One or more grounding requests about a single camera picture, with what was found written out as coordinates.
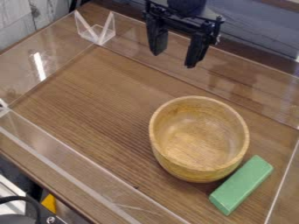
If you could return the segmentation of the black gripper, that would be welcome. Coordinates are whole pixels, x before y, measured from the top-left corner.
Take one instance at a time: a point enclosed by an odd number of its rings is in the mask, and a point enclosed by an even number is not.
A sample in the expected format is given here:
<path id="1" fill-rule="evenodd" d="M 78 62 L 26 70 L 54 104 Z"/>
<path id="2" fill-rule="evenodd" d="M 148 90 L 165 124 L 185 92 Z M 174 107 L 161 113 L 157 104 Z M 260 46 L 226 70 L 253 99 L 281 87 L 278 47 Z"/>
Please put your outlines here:
<path id="1" fill-rule="evenodd" d="M 149 50 L 154 56 L 165 50 L 166 27 L 190 35 L 184 61 L 188 68 L 193 68 L 202 60 L 209 43 L 216 45 L 220 42 L 220 26 L 225 18 L 208 8 L 206 2 L 208 0 L 144 0 Z"/>

